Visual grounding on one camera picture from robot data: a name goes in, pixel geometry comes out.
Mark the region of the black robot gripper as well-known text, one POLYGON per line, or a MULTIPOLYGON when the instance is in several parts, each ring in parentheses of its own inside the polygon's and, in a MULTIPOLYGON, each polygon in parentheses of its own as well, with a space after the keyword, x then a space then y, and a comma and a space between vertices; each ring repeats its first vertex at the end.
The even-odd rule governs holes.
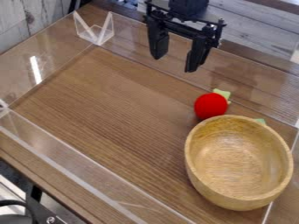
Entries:
POLYGON ((227 25, 224 19, 208 12, 209 0, 144 0, 144 3, 145 15, 149 17, 149 52, 156 60, 168 53, 169 35, 165 28, 187 38, 193 34, 201 35, 192 40, 184 67, 185 73, 195 72, 207 59, 209 49, 219 47, 227 25))

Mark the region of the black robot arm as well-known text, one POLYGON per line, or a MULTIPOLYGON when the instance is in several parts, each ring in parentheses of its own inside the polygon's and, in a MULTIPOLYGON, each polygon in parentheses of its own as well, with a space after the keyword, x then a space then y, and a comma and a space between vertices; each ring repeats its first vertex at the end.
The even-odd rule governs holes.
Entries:
POLYGON ((159 60, 168 53, 169 33, 191 40, 184 72, 204 64, 211 49, 220 45, 224 19, 207 12, 209 0, 144 0, 149 52, 159 60))

